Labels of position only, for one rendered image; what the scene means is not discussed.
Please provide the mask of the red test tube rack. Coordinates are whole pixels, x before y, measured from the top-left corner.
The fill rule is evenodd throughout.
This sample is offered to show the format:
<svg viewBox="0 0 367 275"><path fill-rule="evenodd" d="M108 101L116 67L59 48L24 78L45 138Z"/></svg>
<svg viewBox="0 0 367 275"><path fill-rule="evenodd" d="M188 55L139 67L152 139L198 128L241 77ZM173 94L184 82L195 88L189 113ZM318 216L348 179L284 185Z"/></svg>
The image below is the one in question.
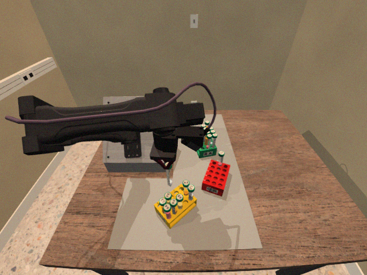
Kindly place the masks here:
<svg viewBox="0 0 367 275"><path fill-rule="evenodd" d="M222 196L230 166L231 165L225 163L222 163L222 166L218 166L217 161L211 160L202 182L201 189ZM220 171L218 171L218 169L220 169Z"/></svg>

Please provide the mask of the beige bench mat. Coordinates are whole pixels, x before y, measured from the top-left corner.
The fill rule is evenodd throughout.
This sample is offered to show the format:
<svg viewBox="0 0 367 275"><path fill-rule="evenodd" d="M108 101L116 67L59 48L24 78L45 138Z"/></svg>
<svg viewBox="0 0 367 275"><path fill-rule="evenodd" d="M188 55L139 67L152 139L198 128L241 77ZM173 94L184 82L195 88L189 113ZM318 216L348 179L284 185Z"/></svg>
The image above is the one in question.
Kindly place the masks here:
<svg viewBox="0 0 367 275"><path fill-rule="evenodd" d="M262 249L244 183L225 127L216 114L215 156L199 158L178 139L173 184L167 178L127 178L107 249L113 250L239 250ZM202 190L210 161L231 165L222 196ZM184 180L195 186L196 206L171 229L155 211L154 204Z"/></svg>

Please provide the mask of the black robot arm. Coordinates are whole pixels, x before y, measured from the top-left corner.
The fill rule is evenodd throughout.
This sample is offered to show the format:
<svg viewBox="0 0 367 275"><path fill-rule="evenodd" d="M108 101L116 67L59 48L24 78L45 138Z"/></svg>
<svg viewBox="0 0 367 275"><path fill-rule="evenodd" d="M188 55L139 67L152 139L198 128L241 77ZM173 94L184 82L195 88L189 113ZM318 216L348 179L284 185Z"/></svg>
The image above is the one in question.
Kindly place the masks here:
<svg viewBox="0 0 367 275"><path fill-rule="evenodd" d="M48 154L79 142L109 141L124 144L125 158L140 158L140 132L167 135L173 131L170 136L161 137L163 152L176 153L178 139L196 152L203 147L204 127L191 125L203 123L203 103L183 104L174 100L157 111L148 111L174 96L168 88L160 87L144 97L121 103L70 108L54 107L35 96L21 96L20 118L37 122L25 124L24 154Z"/></svg>

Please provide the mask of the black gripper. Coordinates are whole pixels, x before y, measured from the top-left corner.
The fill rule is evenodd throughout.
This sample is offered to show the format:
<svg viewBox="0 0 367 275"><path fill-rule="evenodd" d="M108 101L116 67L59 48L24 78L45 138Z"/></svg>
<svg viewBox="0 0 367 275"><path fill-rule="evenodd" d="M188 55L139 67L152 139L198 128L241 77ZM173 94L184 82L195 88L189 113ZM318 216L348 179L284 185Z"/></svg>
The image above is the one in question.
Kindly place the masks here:
<svg viewBox="0 0 367 275"><path fill-rule="evenodd" d="M153 132L154 143L150 152L150 159L160 164L162 168L166 170L168 170L170 166L175 162L177 152L176 153L163 152L161 137L170 136L173 132L167 135L158 135ZM168 162L168 164L164 165L164 163L161 160L163 160L165 163Z"/></svg>

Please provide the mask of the green test tube rack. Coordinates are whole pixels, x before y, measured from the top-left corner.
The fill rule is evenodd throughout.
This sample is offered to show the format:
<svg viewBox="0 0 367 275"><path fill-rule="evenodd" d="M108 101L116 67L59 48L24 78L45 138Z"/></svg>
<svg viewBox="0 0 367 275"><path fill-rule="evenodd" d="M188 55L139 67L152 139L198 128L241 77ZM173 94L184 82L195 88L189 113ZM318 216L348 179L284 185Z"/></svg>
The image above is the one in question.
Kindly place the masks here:
<svg viewBox="0 0 367 275"><path fill-rule="evenodd" d="M203 147L197 151L197 154L199 158L205 158L208 156L215 156L216 152L217 152L216 145L214 148L211 148L211 145L210 145L210 148L206 149L206 145L203 144Z"/></svg>

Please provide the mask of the yellow test tube rack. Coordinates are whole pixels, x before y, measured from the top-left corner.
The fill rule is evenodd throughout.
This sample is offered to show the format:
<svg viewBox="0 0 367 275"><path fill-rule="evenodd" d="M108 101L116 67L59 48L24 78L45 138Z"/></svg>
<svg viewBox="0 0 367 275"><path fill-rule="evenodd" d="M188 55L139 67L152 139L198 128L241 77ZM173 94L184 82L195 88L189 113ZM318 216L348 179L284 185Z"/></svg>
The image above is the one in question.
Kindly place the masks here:
<svg viewBox="0 0 367 275"><path fill-rule="evenodd" d="M172 199L176 199L177 194L183 195L183 201L182 201L182 209L178 209L177 207L177 213L176 215L171 212L171 218L167 219L166 214L162 213L162 208L159 206L159 201L154 204L155 211L158 213L158 215L162 218L162 220L167 224L169 229L171 229L178 221L180 221L188 212L190 212L197 204L197 199L193 196L193 200L189 200L189 192L188 195L184 195L184 187L182 184L180 184L178 187L176 187L173 191L170 192ZM174 194L176 193L176 194ZM159 206L159 207L158 207Z"/></svg>

